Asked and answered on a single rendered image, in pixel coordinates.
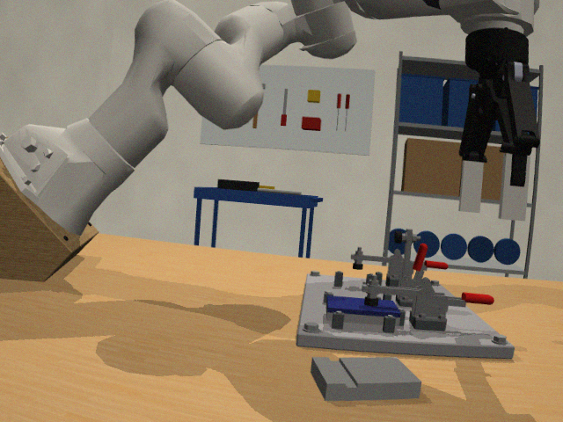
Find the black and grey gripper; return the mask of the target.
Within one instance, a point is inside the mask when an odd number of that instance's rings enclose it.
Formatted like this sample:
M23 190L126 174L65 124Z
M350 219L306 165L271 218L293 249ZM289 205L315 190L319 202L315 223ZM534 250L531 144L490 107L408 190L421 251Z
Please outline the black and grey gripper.
M498 120L504 141L500 152L506 153L498 219L525 221L529 155L540 144L530 89L529 40L507 27L474 31L465 38L465 64L479 72L479 83L469 87L459 150L464 161L458 211L480 211L483 168L487 163L484 154Z

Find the blue rectangular plate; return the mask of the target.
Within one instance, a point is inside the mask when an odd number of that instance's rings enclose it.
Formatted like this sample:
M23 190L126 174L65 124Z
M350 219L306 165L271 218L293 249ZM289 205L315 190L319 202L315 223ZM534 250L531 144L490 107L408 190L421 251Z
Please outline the blue rectangular plate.
M344 323L384 325L384 316L396 317L395 326L399 326L400 311L394 301L378 300L378 306L364 305L365 298L327 296L326 321L333 320L333 312L345 314Z

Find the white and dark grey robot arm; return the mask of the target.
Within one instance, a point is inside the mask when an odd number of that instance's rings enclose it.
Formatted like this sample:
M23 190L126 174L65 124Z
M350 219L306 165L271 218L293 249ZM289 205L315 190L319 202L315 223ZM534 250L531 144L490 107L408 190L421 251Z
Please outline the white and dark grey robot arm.
M371 19L450 15L467 34L507 27L527 37L539 8L539 0L291 3L294 10L278 2L246 6L215 31L176 0L151 5L135 27L128 73L89 119L67 128L28 124L7 139L0 134L0 157L20 192L81 236L100 204L165 138L170 86L221 129L240 128L263 102L260 65L296 42L324 59L347 54L357 42L351 11Z

